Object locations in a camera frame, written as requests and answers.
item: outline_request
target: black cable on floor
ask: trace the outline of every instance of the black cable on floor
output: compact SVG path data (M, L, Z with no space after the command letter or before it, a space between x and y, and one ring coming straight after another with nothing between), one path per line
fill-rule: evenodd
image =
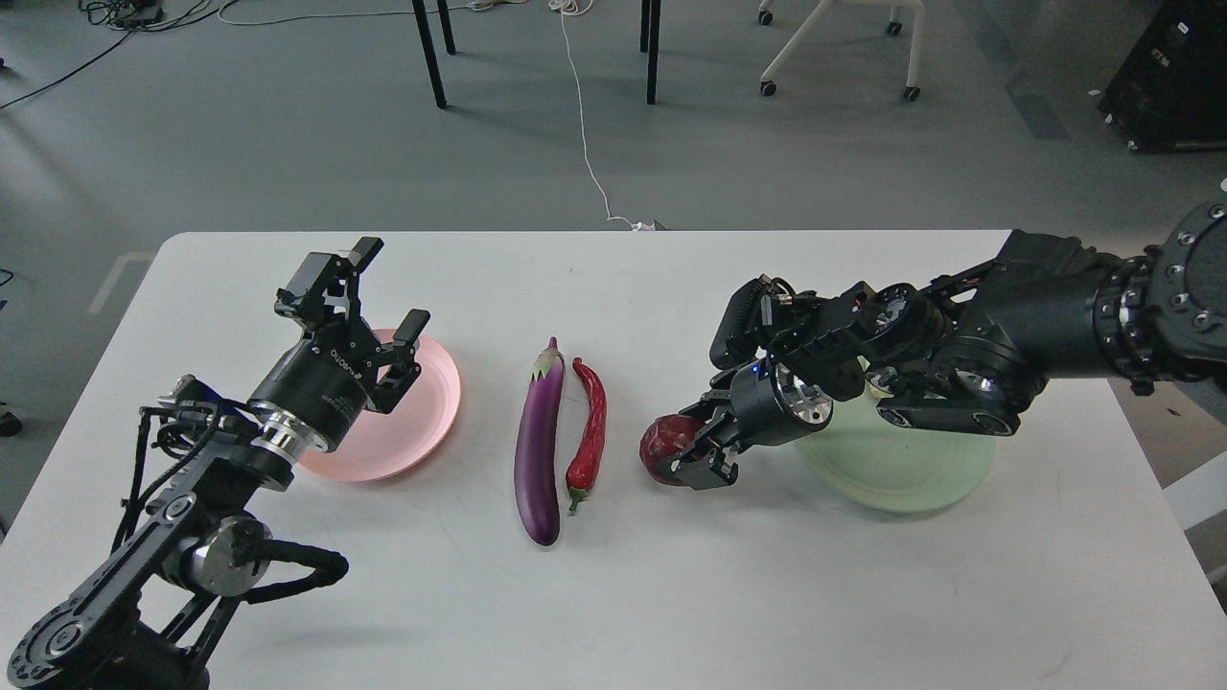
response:
M81 70L83 70L83 69L88 68L90 65L92 65L92 64L97 63L97 61L98 61L98 60L101 60L101 59L102 59L103 56L106 56L106 55L107 55L107 53L110 53L110 52L112 52L112 50L114 50L115 48L119 48L119 45L120 45L120 44L121 44L123 42L128 41L128 38L129 38L129 37L130 37L131 34L133 34L133 32L130 32L130 31L129 31L129 32L126 32L126 33L124 33L123 38L120 38L119 41L117 41L117 42L114 43L114 45L112 45L110 48L107 48L107 49L106 49L106 50L103 50L102 53L98 53L98 54L97 54L97 55L96 55L96 56L94 56L93 59L91 59L91 60L90 60L88 63L86 63L86 64L81 65L80 68L77 68L77 69L75 69L75 70L70 71L69 74L66 74L66 75L61 76L60 79L58 79L58 80L53 81L52 83L48 83L47 86L44 86L44 87L42 87L42 88L37 90L37 91L31 91L29 93L27 93L27 95L25 95L25 96L22 96L22 97L20 97L20 98L13 98L12 101L9 101L7 103L5 103L5 104L0 106L0 110L5 109L5 108L7 108L9 106L12 106L12 104L15 104L15 103L21 103L22 101L25 101L26 98L29 98L29 97L32 97L32 96L38 96L39 93L42 93L42 92L47 91L48 88L50 88L50 87L53 87L53 86L58 86L58 85L60 85L60 83L64 83L64 82L65 82L65 81L67 81L67 80L69 80L69 77L71 77L72 75L75 75L75 74L77 74L79 71L81 71Z

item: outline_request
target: pepper stem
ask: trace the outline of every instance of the pepper stem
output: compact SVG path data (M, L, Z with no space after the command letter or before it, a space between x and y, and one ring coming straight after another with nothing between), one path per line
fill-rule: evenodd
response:
M579 502L588 498L588 491L575 489L574 486L568 486L567 491L571 494L571 508L568 508L568 512L573 513L579 510Z

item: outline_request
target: purple eggplant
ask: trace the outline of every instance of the purple eggplant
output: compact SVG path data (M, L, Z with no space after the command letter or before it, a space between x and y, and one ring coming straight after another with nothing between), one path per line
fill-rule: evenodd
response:
M558 539L558 489L553 483L553 444L558 428L558 403L567 367L558 339L533 363L529 394L515 440L515 506L534 541L548 546Z

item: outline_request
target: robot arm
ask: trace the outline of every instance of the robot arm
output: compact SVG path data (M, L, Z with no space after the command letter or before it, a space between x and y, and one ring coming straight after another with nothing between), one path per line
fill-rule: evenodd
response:
M827 298L755 279L712 343L720 373L679 413L702 428L655 469L692 489L730 485L731 455L821 431L865 382L888 394L877 411L890 424L993 436L1017 431L1052 378L1123 377L1139 395L1178 381L1225 398L1223 217L1221 204L1199 207L1129 259L1014 231L996 258L919 290L859 282Z
M346 255L308 254L274 307L302 327L302 338L247 404L185 376L158 406L141 410L137 470L110 557L26 634L9 659L10 683L204 690L205 664L240 603L345 576L344 556L271 539L243 507L261 486L285 491L302 453L334 451L363 409L395 408L421 372L413 355L429 313L410 311L388 344L361 317L358 276L382 246L364 237ZM382 378L380 366L388 367ZM178 462L141 491L153 417L161 421L157 446ZM142 512L148 517L137 528ZM310 573L255 587L270 561L297 562ZM141 622L137 608L153 576L193 594L162 631ZM199 637L180 647L210 607Z

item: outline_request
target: red vegetable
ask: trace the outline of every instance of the red vegetable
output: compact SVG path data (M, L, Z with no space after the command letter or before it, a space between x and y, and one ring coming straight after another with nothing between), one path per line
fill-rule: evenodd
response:
M652 479L672 486L685 485L680 479L660 474L656 469L656 460L685 449L694 441L701 428L703 428L703 420L686 415L656 417L656 421L648 426L648 430L643 432L643 438L639 440L639 459Z
M567 468L567 491L571 494L571 512L579 510L579 502L588 498L596 484L596 471L601 467L601 453L605 451L605 387L600 377L579 357L571 360L571 366L588 392L588 424L584 425L584 437L575 451L575 458Z

